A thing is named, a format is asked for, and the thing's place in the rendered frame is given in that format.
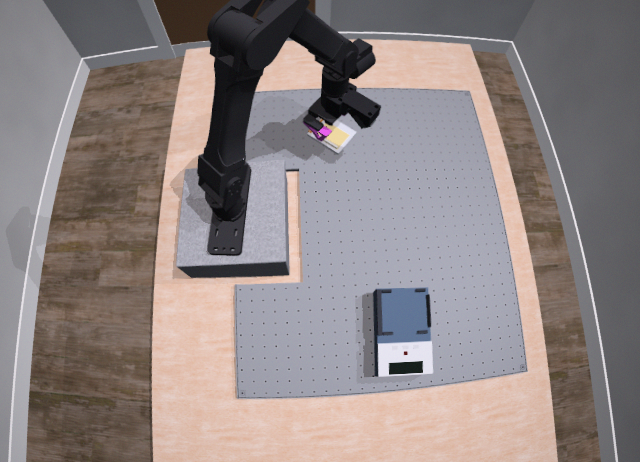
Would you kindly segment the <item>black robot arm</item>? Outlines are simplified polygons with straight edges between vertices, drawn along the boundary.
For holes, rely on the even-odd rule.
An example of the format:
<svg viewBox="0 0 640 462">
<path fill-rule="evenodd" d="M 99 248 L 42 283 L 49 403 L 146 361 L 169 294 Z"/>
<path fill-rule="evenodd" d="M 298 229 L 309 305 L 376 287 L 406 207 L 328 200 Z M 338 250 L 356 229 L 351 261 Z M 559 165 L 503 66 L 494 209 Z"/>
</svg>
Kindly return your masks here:
<svg viewBox="0 0 640 462">
<path fill-rule="evenodd" d="M 207 248 L 211 255 L 242 253 L 252 171 L 245 161 L 252 102 L 264 68 L 288 37 L 315 53 L 315 61 L 324 66 L 321 87 L 326 94 L 340 96 L 348 90 L 340 98 L 326 96 L 325 112 L 339 119 L 350 108 L 347 112 L 362 129 L 374 124 L 381 109 L 349 82 L 375 64 L 371 44 L 360 38 L 351 42 L 335 32 L 307 8 L 309 0 L 265 0 L 256 20 L 252 17 L 261 2 L 230 0 L 207 29 L 210 55 L 215 57 L 215 88 L 208 140 L 198 156 L 197 174 L 212 209 Z"/>
</svg>

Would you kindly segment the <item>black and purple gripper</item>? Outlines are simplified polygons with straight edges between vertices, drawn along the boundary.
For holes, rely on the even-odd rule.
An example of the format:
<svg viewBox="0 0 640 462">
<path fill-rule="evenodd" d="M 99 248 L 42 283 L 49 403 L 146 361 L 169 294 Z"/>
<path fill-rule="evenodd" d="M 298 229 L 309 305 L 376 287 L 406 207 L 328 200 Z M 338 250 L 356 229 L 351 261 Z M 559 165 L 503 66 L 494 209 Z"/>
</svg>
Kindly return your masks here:
<svg viewBox="0 0 640 462">
<path fill-rule="evenodd" d="M 346 95 L 347 92 L 340 96 L 331 96 L 326 94 L 321 87 L 321 97 L 308 109 L 308 114 L 303 118 L 303 123 L 313 132 L 319 141 L 322 142 L 332 132 L 332 130 L 325 127 L 324 124 L 316 118 L 319 117 L 323 119 L 329 126 L 333 126 L 333 123 L 337 120 L 337 118 L 325 112 L 326 96 L 331 98 L 340 98 Z M 322 135 L 321 137 L 318 132 Z"/>
</svg>

